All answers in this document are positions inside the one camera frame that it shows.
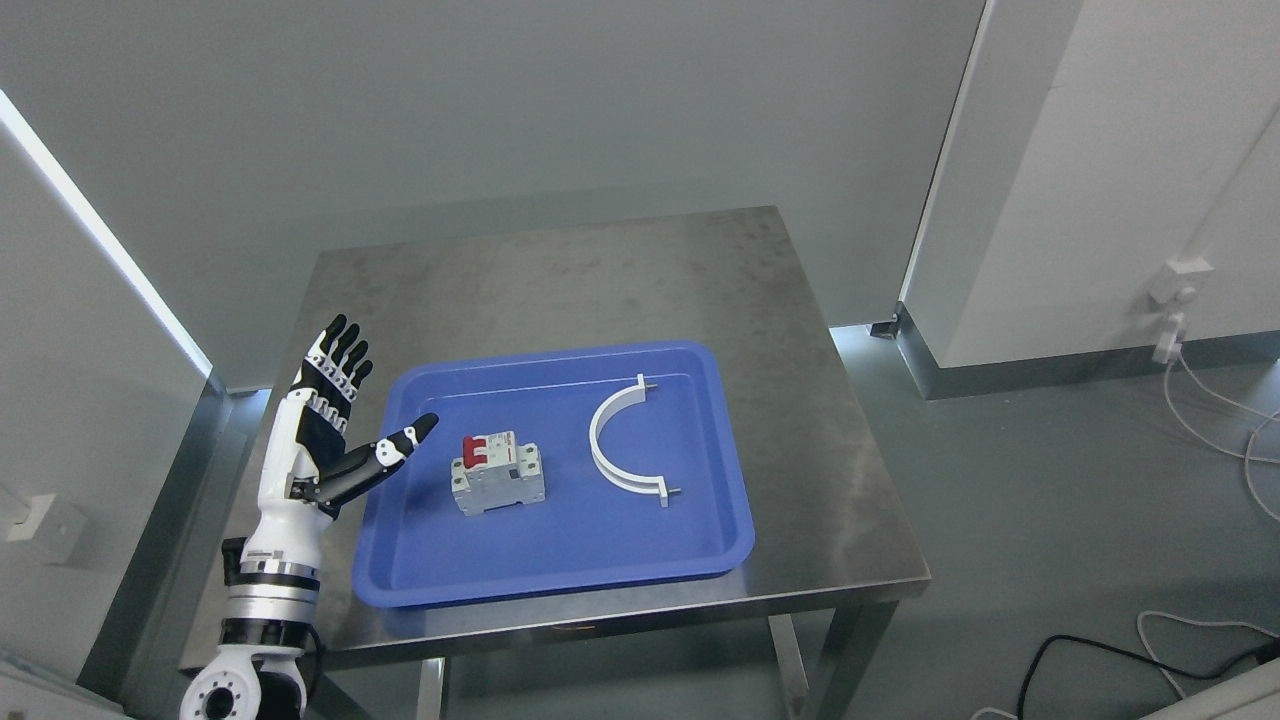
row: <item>stainless steel table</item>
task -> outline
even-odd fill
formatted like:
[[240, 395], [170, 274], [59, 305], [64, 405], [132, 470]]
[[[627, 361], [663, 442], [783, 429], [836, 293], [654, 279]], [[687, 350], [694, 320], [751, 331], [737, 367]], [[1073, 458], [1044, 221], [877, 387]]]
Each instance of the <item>stainless steel table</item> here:
[[[424, 363], [654, 340], [707, 345], [721, 365], [756, 541], [744, 565], [712, 579], [380, 614], [352, 594], [356, 502], [324, 541], [317, 629], [329, 667], [768, 616], [788, 711], [840, 717], [897, 601], [929, 582], [776, 208], [325, 252], [269, 407], [338, 311], [360, 322], [375, 361], [347, 432], [353, 442], [376, 437], [381, 398]], [[256, 524], [270, 415], [227, 537]], [[212, 657], [223, 612], [210, 550], [186, 669]], [[829, 607], [822, 657], [805, 675], [788, 614]], [[442, 673], [443, 661], [424, 664], [424, 685], [438, 689]]]

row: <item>circuit breaker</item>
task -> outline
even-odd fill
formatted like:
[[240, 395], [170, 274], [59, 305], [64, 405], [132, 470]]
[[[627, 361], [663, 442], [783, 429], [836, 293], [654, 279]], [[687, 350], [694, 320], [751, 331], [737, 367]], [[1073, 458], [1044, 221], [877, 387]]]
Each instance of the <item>circuit breaker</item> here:
[[462, 457], [451, 468], [453, 500], [465, 515], [547, 500], [543, 459], [534, 443], [517, 445], [516, 433], [462, 438]]

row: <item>robotic arm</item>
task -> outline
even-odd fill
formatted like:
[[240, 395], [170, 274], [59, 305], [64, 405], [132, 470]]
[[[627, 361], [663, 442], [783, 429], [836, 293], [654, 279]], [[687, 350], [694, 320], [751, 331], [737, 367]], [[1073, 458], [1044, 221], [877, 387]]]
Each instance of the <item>robotic arm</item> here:
[[374, 369], [358, 334], [360, 325], [334, 318], [276, 407], [257, 491], [261, 520], [247, 539], [223, 542], [228, 601], [218, 656], [187, 688], [182, 720], [306, 712], [296, 661], [314, 634], [320, 536], [343, 505], [398, 470], [438, 421], [428, 413], [346, 452], [351, 405]]

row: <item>plastic tray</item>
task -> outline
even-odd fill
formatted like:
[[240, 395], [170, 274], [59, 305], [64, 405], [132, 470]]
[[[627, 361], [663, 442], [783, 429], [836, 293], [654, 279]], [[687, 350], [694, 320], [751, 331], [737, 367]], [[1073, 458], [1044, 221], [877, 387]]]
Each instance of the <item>plastic tray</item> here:
[[[591, 414], [637, 373], [658, 389], [609, 420], [600, 448], [620, 468], [681, 488], [669, 507], [614, 487], [591, 462]], [[383, 432], [428, 411], [439, 425], [369, 495], [352, 568], [369, 605], [718, 575], [755, 542], [719, 372], [696, 342], [424, 365], [396, 382]], [[508, 429], [538, 443], [547, 500], [463, 516], [449, 491], [462, 437]]]

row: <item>black cable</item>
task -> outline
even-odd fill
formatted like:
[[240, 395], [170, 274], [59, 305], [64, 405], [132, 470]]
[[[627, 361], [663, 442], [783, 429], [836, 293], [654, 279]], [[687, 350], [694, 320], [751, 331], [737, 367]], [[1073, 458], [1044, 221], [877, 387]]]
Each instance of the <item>black cable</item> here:
[[320, 642], [320, 633], [317, 633], [314, 626], [307, 625], [307, 634], [311, 635], [311, 642], [316, 644], [316, 652], [311, 665], [311, 682], [307, 683], [307, 705], [311, 705], [311, 701], [316, 696], [316, 687], [320, 684], [320, 664], [324, 661], [324, 652], [328, 648], [325, 648], [324, 643]]
[[1217, 678], [1221, 678], [1222, 675], [1226, 675], [1226, 671], [1230, 670], [1233, 666], [1235, 666], [1236, 662], [1244, 660], [1245, 657], [1249, 657], [1252, 655], [1257, 653], [1261, 650], [1267, 648], [1271, 644], [1271, 643], [1267, 643], [1265, 646], [1249, 648], [1249, 650], [1242, 652], [1240, 655], [1236, 655], [1236, 656], [1229, 659], [1226, 662], [1222, 664], [1221, 667], [1219, 667], [1213, 673], [1192, 673], [1190, 670], [1183, 670], [1180, 667], [1174, 667], [1171, 665], [1165, 665], [1164, 662], [1158, 662], [1156, 660], [1152, 660], [1152, 659], [1147, 657], [1146, 655], [1138, 655], [1137, 652], [1129, 652], [1128, 650], [1123, 650], [1123, 648], [1119, 648], [1119, 647], [1115, 647], [1115, 646], [1110, 646], [1107, 643], [1102, 643], [1102, 642], [1098, 642], [1098, 641], [1091, 641], [1089, 638], [1078, 638], [1075, 635], [1050, 635], [1044, 642], [1041, 643], [1039, 650], [1036, 651], [1036, 657], [1032, 659], [1032, 665], [1030, 665], [1030, 667], [1027, 669], [1027, 675], [1023, 676], [1023, 687], [1019, 688], [1019, 691], [1018, 691], [1018, 712], [1015, 712], [1015, 715], [1018, 715], [1019, 720], [1021, 720], [1024, 717], [1023, 716], [1023, 706], [1027, 703], [1027, 688], [1029, 688], [1030, 684], [1032, 684], [1032, 675], [1036, 674], [1036, 667], [1039, 665], [1041, 659], [1044, 657], [1044, 651], [1048, 650], [1048, 646], [1053, 644], [1057, 641], [1070, 641], [1070, 642], [1076, 642], [1076, 643], [1080, 643], [1080, 644], [1087, 644], [1089, 647], [1096, 647], [1098, 650], [1106, 650], [1106, 651], [1110, 651], [1110, 652], [1115, 652], [1116, 655], [1123, 655], [1123, 656], [1129, 657], [1132, 660], [1137, 660], [1139, 662], [1146, 662], [1147, 665], [1151, 665], [1151, 666], [1155, 666], [1155, 667], [1160, 667], [1162, 670], [1169, 670], [1170, 673], [1181, 675], [1184, 678], [1192, 678], [1194, 680], [1216, 680]]

